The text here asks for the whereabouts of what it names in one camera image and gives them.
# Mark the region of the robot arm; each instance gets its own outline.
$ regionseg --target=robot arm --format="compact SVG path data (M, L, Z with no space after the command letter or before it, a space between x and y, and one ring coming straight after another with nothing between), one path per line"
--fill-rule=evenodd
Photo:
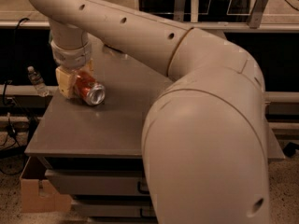
M148 113L142 155L159 223L269 223L263 75L242 48L188 24L101 0L29 0L66 69L86 32L177 80Z

